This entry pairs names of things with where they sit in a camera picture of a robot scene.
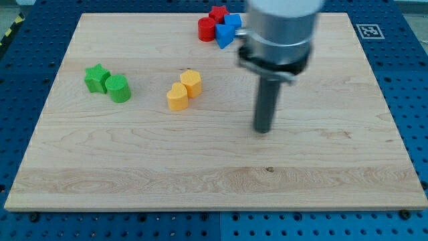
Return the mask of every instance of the green star-shaped block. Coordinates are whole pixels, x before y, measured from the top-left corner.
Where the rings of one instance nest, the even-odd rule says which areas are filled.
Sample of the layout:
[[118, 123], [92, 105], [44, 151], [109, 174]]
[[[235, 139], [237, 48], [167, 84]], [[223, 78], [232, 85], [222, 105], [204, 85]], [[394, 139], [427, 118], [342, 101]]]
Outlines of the green star-shaped block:
[[97, 64], [92, 68], [86, 68], [85, 71], [85, 83], [89, 92], [107, 93], [106, 80], [110, 77], [110, 71], [103, 68], [101, 64]]

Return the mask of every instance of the blue table surface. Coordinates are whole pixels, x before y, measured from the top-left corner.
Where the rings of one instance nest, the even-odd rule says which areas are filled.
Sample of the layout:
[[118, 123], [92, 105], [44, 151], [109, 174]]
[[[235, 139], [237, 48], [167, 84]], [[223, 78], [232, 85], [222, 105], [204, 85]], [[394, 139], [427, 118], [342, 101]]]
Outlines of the blue table surface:
[[[238, 0], [35, 3], [0, 61], [0, 240], [428, 240], [427, 210], [38, 214], [3, 209], [81, 13], [208, 12], [214, 5], [244, 10]], [[426, 188], [428, 57], [423, 48], [392, 0], [326, 0], [323, 11], [349, 14]], [[357, 24], [378, 25], [384, 39], [363, 38]]]

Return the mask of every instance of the orange block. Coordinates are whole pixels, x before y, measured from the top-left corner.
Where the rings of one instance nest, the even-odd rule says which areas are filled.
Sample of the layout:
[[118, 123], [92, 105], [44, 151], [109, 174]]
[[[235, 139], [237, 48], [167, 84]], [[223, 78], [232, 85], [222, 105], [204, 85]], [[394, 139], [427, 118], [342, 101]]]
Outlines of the orange block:
[[167, 93], [168, 107], [170, 110], [184, 110], [189, 106], [187, 89], [184, 84], [174, 83]]
[[198, 71], [186, 70], [180, 74], [181, 84], [184, 84], [187, 89], [187, 95], [194, 98], [202, 93], [202, 79]]

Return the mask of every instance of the blue cube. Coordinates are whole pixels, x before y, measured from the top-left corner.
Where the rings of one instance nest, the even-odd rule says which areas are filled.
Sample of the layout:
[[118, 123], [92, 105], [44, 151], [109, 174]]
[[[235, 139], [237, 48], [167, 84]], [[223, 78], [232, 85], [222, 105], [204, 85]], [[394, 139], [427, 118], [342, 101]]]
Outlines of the blue cube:
[[220, 48], [223, 49], [233, 42], [235, 37], [235, 28], [230, 25], [216, 24], [215, 25], [215, 39]]
[[242, 27], [241, 16], [239, 14], [225, 15], [225, 25], [233, 26], [235, 30]]

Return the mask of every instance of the red star-shaped block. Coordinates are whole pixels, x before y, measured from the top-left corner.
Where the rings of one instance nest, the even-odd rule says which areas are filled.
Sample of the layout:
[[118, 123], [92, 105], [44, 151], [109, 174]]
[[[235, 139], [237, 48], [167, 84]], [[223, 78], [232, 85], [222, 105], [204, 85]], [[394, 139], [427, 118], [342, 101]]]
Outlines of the red star-shaped block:
[[225, 15], [228, 15], [229, 12], [226, 6], [213, 6], [211, 11], [208, 13], [208, 16], [215, 20], [215, 23], [225, 23]]

